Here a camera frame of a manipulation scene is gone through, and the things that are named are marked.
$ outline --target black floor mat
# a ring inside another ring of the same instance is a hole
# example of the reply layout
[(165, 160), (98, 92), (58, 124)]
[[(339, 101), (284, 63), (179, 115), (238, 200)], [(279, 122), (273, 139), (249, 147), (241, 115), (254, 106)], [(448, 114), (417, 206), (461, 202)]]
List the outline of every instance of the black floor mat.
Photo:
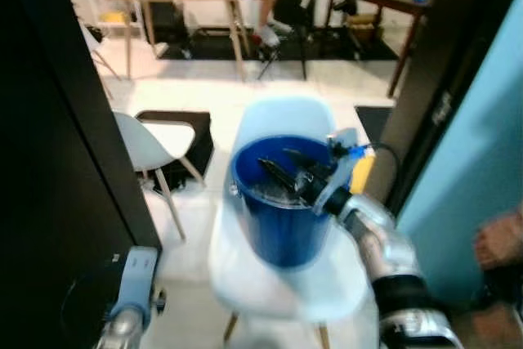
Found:
[(390, 107), (356, 106), (356, 113), (360, 118), (367, 136), (372, 142), (380, 140), (385, 124), (392, 112)]
[[(325, 45), (321, 48), (322, 34), (316, 34), (311, 42), (305, 42), (307, 60), (354, 60), (354, 44), (340, 29), (337, 37), (329, 35)], [(234, 60), (235, 53), (228, 35), (195, 35), (191, 45), (192, 59), (194, 60)], [(185, 57), (176, 44), (169, 45), (168, 49), (160, 56), (164, 60), (184, 60)], [(284, 40), (279, 52), (280, 60), (300, 60), (301, 52), (296, 36)], [(366, 48), (361, 54), (361, 60), (397, 60), (398, 56), (382, 40), (377, 40), (374, 45)]]

